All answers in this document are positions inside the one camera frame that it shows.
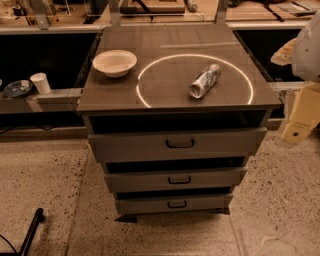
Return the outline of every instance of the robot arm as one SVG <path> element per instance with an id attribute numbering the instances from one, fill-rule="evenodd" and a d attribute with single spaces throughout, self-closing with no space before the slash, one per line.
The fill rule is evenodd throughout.
<path id="1" fill-rule="evenodd" d="M 298 34 L 292 52 L 292 72 L 305 80 L 295 93 L 292 111 L 281 127 L 281 141 L 295 146 L 320 123 L 320 11 Z"/>

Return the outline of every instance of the glowing circle marking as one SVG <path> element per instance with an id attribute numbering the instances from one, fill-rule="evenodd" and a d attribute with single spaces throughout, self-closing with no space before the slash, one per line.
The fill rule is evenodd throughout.
<path id="1" fill-rule="evenodd" d="M 203 55 L 203 54 L 175 54 L 175 55 L 170 55 L 170 56 L 167 56 L 167 57 L 163 57 L 161 59 L 158 59 L 158 60 L 155 60 L 155 61 L 151 62 L 148 66 L 146 66 L 143 70 L 141 70 L 141 72 L 140 72 L 140 74 L 138 76 L 138 80 L 140 81 L 142 75 L 150 67 L 152 67 L 153 65 L 155 65 L 155 64 L 157 64 L 157 63 L 159 63 L 159 62 L 161 62 L 163 60 L 173 59 L 173 58 L 177 58 L 177 57 L 202 57 L 202 58 L 217 60 L 217 61 L 221 61 L 222 63 L 232 67 L 235 70 L 237 70 L 246 79 L 246 81 L 248 82 L 248 86 L 249 86 L 249 90 L 250 90 L 250 97 L 249 97 L 249 100 L 248 100 L 247 104 L 249 105 L 249 104 L 252 103 L 254 92 L 253 92 L 252 83 L 251 83 L 250 79 L 248 78 L 248 76 L 244 72 L 242 72 L 242 70 L 240 70 L 239 68 L 237 68 L 235 65 L 231 64 L 230 62 L 222 60 L 222 59 L 219 59 L 219 58 L 216 58 L 216 57 L 213 57 L 213 56 L 210 56 L 210 55 Z M 143 104 L 146 107 L 151 108 L 151 106 L 143 99 L 143 96 L 140 93 L 139 83 L 137 84 L 136 91 L 137 91 L 138 97 L 143 102 Z"/>

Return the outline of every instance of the drawer handle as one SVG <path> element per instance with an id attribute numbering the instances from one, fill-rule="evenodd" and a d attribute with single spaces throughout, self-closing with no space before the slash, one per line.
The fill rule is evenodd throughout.
<path id="1" fill-rule="evenodd" d="M 185 208 L 185 207 L 187 207 L 187 201 L 184 200 L 184 201 L 183 201 L 183 204 L 181 204 L 181 205 L 172 205 L 172 204 L 170 204 L 170 202 L 168 202 L 168 207 L 169 207 L 170 209 Z"/>
<path id="2" fill-rule="evenodd" d="M 166 145 L 168 148 L 192 148 L 194 146 L 194 139 L 191 139 L 189 142 L 186 142 L 186 143 L 177 143 L 177 144 L 174 144 L 169 140 L 166 140 Z"/>
<path id="3" fill-rule="evenodd" d="M 174 179 L 171 179 L 170 177 L 168 177 L 168 182 L 169 184 L 172 184 L 172 185 L 189 184 L 191 182 L 191 177 L 188 176 L 188 179 L 185 181 L 174 181 Z"/>

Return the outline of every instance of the white cup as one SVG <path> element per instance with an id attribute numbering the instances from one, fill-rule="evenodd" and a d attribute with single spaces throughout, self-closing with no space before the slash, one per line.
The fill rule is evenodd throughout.
<path id="1" fill-rule="evenodd" d="M 30 80 L 36 86 L 39 93 L 47 94 L 51 91 L 47 75 L 45 73 L 36 73 L 30 77 Z"/>

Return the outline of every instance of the white bowl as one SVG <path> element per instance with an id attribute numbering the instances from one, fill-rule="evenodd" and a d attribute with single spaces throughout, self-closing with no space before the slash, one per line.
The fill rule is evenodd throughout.
<path id="1" fill-rule="evenodd" d="M 128 51 L 113 50 L 99 54 L 93 60 L 93 67 L 109 77 L 121 77 L 137 63 L 137 57 Z"/>

